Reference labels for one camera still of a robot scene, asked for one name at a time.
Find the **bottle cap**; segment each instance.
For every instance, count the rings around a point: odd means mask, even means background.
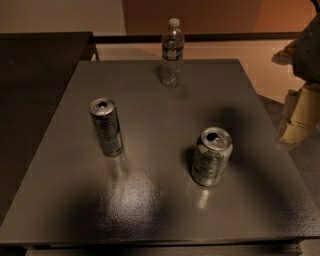
[[[171,18],[171,19],[169,20],[169,25],[170,25],[171,27],[174,27],[174,28],[179,27],[179,26],[180,26],[180,20],[177,19],[177,18]]]

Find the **black countertop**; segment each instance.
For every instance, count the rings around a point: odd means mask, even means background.
[[[79,60],[94,54],[91,32],[0,34],[0,224]]]

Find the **wall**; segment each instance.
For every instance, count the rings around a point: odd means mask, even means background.
[[[309,0],[1,0],[0,33],[162,34],[172,16],[186,33],[297,32],[314,15]]]

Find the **silver can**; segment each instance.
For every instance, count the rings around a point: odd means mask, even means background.
[[[231,136],[221,128],[205,129],[197,140],[191,175],[203,186],[220,182],[233,146]]]
[[[89,112],[99,138],[102,152],[116,156],[123,150],[117,109],[110,99],[99,98],[89,105]]]

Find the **floor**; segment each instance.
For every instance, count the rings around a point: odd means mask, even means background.
[[[304,81],[295,77],[292,66],[276,64],[273,55],[292,40],[186,43],[185,59],[237,58],[244,67],[271,121],[277,128],[282,120],[283,103],[288,90],[299,90]],[[98,45],[100,60],[160,60],[161,44]],[[289,151],[301,177],[320,209],[320,135],[314,128],[299,147]],[[303,256],[318,256],[320,240],[300,244]]]

